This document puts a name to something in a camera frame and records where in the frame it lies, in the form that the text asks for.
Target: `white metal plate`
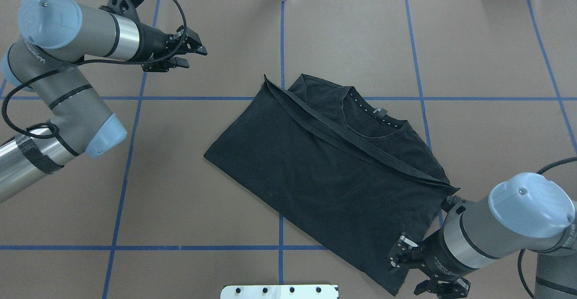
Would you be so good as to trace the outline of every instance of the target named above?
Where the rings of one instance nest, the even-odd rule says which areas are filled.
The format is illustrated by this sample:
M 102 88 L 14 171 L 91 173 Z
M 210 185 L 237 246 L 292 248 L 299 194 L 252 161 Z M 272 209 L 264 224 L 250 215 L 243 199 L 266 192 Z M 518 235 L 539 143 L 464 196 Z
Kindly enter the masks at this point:
M 339 299 L 337 285 L 227 286 L 220 299 Z

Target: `electrical cable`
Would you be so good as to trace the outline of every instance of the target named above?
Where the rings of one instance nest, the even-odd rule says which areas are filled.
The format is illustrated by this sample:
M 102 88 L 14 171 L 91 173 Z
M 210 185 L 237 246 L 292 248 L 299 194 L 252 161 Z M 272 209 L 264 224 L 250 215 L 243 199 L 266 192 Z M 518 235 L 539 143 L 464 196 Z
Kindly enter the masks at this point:
M 174 2 L 174 4 L 179 9 L 179 12 L 180 12 L 181 17 L 182 17 L 183 28 L 186 28 L 186 17 L 185 17 L 184 11 L 182 10 L 182 7 L 181 7 L 179 1 L 177 1 L 177 0 L 172 0 L 172 1 Z M 74 64 L 75 65 L 84 65 L 84 64 L 88 64 L 88 63 L 152 64 L 152 63 L 156 63 L 156 62 L 163 61 L 165 59 L 169 59 L 169 58 L 173 57 L 178 52 L 179 48 L 182 46 L 182 44 L 184 43 L 186 38 L 187 38 L 186 30 L 184 30 L 182 36 L 179 39 L 179 42 L 176 44 L 174 49 L 172 51 L 170 51 L 168 54 L 161 56 L 157 59 L 152 59 L 152 60 L 147 60 L 147 61 L 115 61 L 115 60 L 95 59 L 95 60 L 78 61 Z M 19 85 L 18 87 L 14 88 L 12 91 L 10 91 L 6 95 L 6 97 L 4 98 L 4 101 L 2 101 L 2 119 L 4 120 L 4 122 L 6 122 L 6 124 L 12 130 L 14 130 L 20 134 L 26 135 L 28 137 L 37 138 L 37 139 L 50 139 L 50 138 L 54 138 L 58 135 L 58 127 L 55 124 L 52 124 L 50 122 L 45 122 L 42 124 L 35 124 L 35 125 L 31 126 L 30 128 L 28 128 L 28 130 L 37 129 L 37 128 L 41 128 L 41 127 L 46 127 L 46 128 L 50 129 L 51 134 L 41 135 L 41 134 L 34 134 L 34 133 L 31 133 L 27 130 L 23 130 L 23 129 L 19 128 L 18 126 L 13 124 L 13 122 L 8 117 L 8 102 L 14 96 L 14 94 L 16 94 L 17 92 L 21 91 L 22 89 L 28 87 L 29 85 L 35 83 L 36 81 L 39 81 L 39 80 L 44 79 L 46 77 L 50 77 L 51 75 L 54 75 L 57 73 L 59 73 L 58 70 L 52 70 L 52 71 L 49 71 L 47 73 L 43 73 L 42 75 L 36 76 L 36 77 L 26 81 L 25 83 Z
M 519 279 L 521 279 L 521 284 L 525 288 L 525 291 L 527 291 L 529 297 L 533 297 L 533 293 L 527 286 L 527 282 L 525 282 L 525 278 L 523 277 L 523 268 L 521 266 L 521 262 L 523 262 L 523 255 L 525 255 L 525 249 L 519 251 L 519 257 L 517 258 L 517 271 L 519 272 Z
M 547 166 L 543 167 L 537 173 L 540 175 L 543 175 L 544 172 L 550 170 L 551 168 L 554 168 L 554 167 L 557 167 L 557 166 L 563 165 L 563 164 L 572 163 L 574 161 L 577 161 L 577 157 L 570 157 L 567 159 L 562 159 L 561 161 L 555 161 L 554 163 L 548 164 Z
M 543 175 L 544 172 L 550 170 L 551 168 L 554 168 L 554 167 L 557 167 L 557 166 L 560 166 L 563 164 L 572 163 L 574 161 L 577 161 L 577 157 L 570 157 L 570 158 L 562 159 L 560 161 L 555 161 L 554 163 L 548 164 L 547 166 L 538 170 L 537 174 Z M 519 257 L 517 258 L 517 272 L 519 272 L 519 279 L 521 280 L 521 284 L 525 288 L 525 291 L 527 291 L 529 296 L 533 298 L 534 295 L 531 292 L 531 290 L 529 289 L 529 287 L 527 286 L 527 282 L 525 282 L 525 277 L 523 276 L 523 267 L 521 265 L 521 263 L 523 262 L 523 255 L 525 255 L 525 249 L 522 249 L 519 251 Z

